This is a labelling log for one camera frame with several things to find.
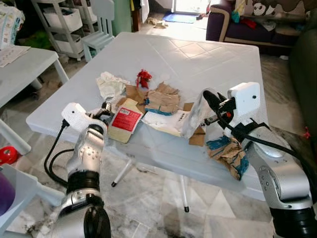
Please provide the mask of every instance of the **white table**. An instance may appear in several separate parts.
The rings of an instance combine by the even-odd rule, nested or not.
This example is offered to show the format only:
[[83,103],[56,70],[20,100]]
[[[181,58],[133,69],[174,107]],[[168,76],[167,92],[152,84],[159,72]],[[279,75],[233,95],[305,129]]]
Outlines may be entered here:
[[[150,88],[164,81],[180,90],[181,104],[194,102],[198,94],[212,87],[223,95],[241,82],[261,85],[261,108],[255,116],[267,123],[264,89],[257,47],[220,43],[190,42],[160,36],[121,33],[92,61],[63,85],[28,118],[34,131],[56,136],[61,111],[69,102],[80,103],[86,110],[100,107],[103,99],[96,78],[104,71],[135,84],[141,69],[153,76]],[[219,126],[208,128],[207,139],[220,135]],[[68,128],[62,139],[76,142],[78,133]],[[222,165],[208,158],[205,147],[156,131],[139,123],[129,143],[110,140],[107,149],[135,158],[137,162],[160,167],[202,182],[231,189],[264,200],[257,174],[249,166],[241,181],[235,180]]]
[[[40,87],[36,79],[51,64],[54,64],[62,83],[68,81],[67,74],[54,51],[31,48],[7,66],[0,68],[0,108],[30,83]],[[31,147],[0,119],[0,134],[21,154],[27,154]]]

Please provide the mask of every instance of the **red label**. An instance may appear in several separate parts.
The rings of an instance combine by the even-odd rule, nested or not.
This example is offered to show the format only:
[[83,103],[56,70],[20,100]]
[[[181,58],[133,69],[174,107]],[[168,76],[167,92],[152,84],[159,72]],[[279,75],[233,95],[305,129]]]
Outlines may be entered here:
[[140,117],[140,113],[134,112],[127,108],[121,108],[115,119],[113,120],[112,126],[127,131],[133,131],[133,128]]

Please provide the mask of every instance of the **marble floor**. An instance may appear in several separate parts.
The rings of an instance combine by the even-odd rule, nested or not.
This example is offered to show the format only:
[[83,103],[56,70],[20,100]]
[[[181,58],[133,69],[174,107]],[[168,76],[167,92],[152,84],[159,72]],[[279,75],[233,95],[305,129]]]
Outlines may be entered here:
[[[175,36],[147,25],[142,33]],[[309,144],[302,137],[304,123],[289,77],[288,62],[277,57],[261,56],[264,91],[269,124],[276,132],[295,143],[309,156]],[[70,59],[64,64],[71,77],[85,65],[84,60]],[[44,172],[43,160],[54,138],[32,132],[26,117],[58,89],[54,69],[42,75],[43,88],[39,100],[30,97],[11,100],[1,109],[1,118],[32,146],[15,166],[35,175],[49,187],[63,191]],[[280,113],[287,115],[281,120]],[[7,142],[0,137],[0,148]],[[68,142],[59,143],[56,151],[72,148]],[[65,177],[67,155],[56,163],[58,175]],[[179,176],[158,168],[137,164],[116,188],[110,186],[125,161],[104,153],[101,170],[101,192],[106,203],[114,238],[271,238],[273,226],[265,202],[187,178],[190,213],[183,211]],[[56,217],[56,208],[35,198],[10,225],[9,230],[28,233],[34,238],[49,237]]]

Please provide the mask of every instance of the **blue mat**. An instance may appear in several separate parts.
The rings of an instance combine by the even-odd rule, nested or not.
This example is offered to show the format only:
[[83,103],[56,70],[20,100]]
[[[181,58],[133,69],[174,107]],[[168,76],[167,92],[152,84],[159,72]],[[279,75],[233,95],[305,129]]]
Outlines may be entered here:
[[184,15],[184,14],[176,14],[176,13],[167,13],[163,17],[164,21],[169,22],[183,22],[183,23],[194,23],[196,21],[195,15]]

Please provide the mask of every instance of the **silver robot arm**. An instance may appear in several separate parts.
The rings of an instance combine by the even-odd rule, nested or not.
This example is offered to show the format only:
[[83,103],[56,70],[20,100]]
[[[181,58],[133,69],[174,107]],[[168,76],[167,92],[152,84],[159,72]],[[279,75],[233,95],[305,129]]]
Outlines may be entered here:
[[81,131],[74,153],[67,162],[67,192],[60,207],[52,238],[110,238],[110,221],[104,210],[99,188],[101,155],[106,124],[99,117],[110,115],[105,105],[96,115],[88,114],[71,103],[62,115],[76,130]]
[[237,85],[229,89],[228,99],[209,91],[204,92],[204,98],[216,112],[224,133],[242,143],[256,170],[273,217],[274,238],[316,238],[317,221],[310,191],[316,188],[295,162],[289,144],[265,123],[250,119],[260,106],[259,84]]

